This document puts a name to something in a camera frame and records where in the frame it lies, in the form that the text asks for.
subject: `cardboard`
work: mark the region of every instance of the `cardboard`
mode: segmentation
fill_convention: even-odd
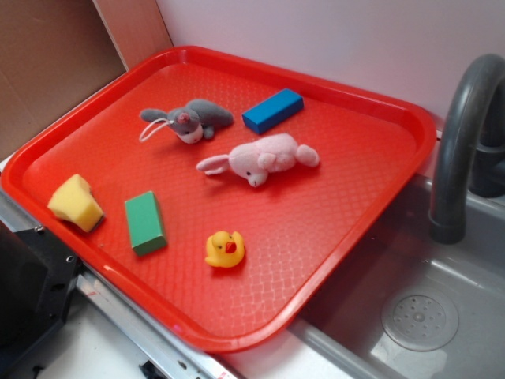
[[[0,160],[125,72],[92,0],[0,0]]]

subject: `stuffed toy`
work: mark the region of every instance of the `stuffed toy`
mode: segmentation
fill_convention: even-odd
[[[214,175],[231,168],[251,186],[257,187],[266,182],[271,172],[289,170],[296,162],[315,167],[319,164],[319,155],[313,148],[298,145],[289,134],[282,133],[238,145],[230,154],[204,159],[196,169]]]
[[[140,135],[144,142],[163,127],[170,127],[186,144],[197,143],[202,138],[209,140],[214,137],[215,130],[231,125],[234,116],[217,104],[205,99],[194,99],[185,107],[176,108],[166,113],[159,109],[144,109],[140,118],[150,124]]]

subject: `blue block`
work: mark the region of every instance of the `blue block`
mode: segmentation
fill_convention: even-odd
[[[247,127],[262,134],[303,109],[303,98],[283,89],[242,114]]]

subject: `yellow sponge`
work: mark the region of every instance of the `yellow sponge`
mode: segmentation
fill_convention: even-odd
[[[72,176],[53,193],[47,207],[56,217],[75,223],[86,232],[103,217],[88,182],[79,174]]]

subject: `red tray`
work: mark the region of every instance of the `red tray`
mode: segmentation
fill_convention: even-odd
[[[231,172],[195,166],[259,138],[241,114],[290,88],[305,108],[265,135],[287,132],[320,154],[252,188]],[[147,107],[205,98],[235,123],[214,140],[184,144],[160,131],[139,143]],[[148,59],[25,145],[2,174],[7,193],[99,274],[182,339],[237,351],[284,327],[413,175],[435,142],[412,104],[242,58],[180,47]],[[106,213],[85,234],[55,219],[52,193],[81,174]],[[138,257],[125,201],[152,190],[169,245]],[[204,262],[216,231],[239,231],[246,258],[231,269]]]

